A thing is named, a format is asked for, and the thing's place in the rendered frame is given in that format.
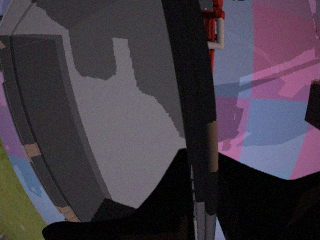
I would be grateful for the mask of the white wire bar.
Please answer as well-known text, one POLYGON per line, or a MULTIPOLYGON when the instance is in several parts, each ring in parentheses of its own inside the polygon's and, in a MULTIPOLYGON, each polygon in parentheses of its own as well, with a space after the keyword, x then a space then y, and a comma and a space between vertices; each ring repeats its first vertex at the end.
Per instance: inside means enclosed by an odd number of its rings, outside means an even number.
POLYGON ((223 51, 224 48, 224 20, 217 19, 216 20, 216 37, 217 37, 217 43, 212 43, 212 41, 208 41, 208 49, 220 49, 220 51, 223 51))

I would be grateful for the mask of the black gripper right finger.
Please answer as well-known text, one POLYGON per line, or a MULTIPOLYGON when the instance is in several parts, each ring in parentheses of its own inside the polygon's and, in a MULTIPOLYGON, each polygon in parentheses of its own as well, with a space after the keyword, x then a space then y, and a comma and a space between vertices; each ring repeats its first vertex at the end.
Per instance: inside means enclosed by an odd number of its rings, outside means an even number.
POLYGON ((287 240, 320 207, 320 171, 283 180, 217 153, 216 215, 225 240, 287 240))

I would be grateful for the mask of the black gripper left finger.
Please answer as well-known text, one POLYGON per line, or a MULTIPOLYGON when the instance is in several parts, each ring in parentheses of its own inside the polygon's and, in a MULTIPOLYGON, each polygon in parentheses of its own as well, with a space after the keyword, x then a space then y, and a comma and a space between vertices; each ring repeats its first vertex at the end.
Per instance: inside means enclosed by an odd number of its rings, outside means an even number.
POLYGON ((131 215, 92 223, 56 221, 43 229, 44 240, 195 240, 187 159, 187 148, 180 148, 155 191, 131 215))

